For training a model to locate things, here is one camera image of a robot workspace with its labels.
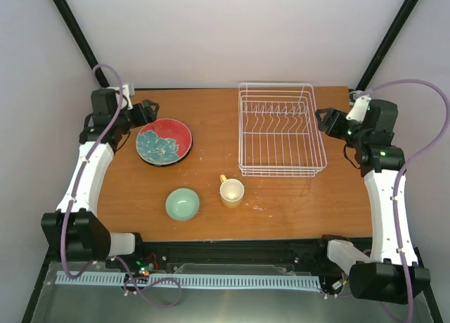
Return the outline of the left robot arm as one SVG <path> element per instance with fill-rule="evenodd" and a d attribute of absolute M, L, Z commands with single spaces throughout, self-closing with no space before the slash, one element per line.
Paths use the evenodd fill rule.
<path fill-rule="evenodd" d="M 146 250 L 136 243 L 137 233 L 113 233 L 98 219 L 97 206 L 108 166 L 122 137 L 154 122 L 159 105 L 149 100 L 132 103 L 127 85 L 91 93 L 92 112 L 79 136 L 79 157 L 70 185 L 56 211 L 46 213 L 41 228 L 56 257 L 68 261 L 103 260 L 121 255 L 130 268 L 141 267 Z"/>

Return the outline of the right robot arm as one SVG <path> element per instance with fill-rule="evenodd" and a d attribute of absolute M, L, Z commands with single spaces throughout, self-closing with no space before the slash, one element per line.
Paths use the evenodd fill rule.
<path fill-rule="evenodd" d="M 404 202 L 404 152 L 394 145 L 395 103 L 358 98 L 346 113 L 334 108 L 315 112 L 319 130 L 355 150 L 371 207 L 370 254 L 352 242 L 324 235 L 326 256 L 348 277 L 358 299 L 405 305 L 430 283 L 430 271 L 419 265 L 409 235 Z"/>

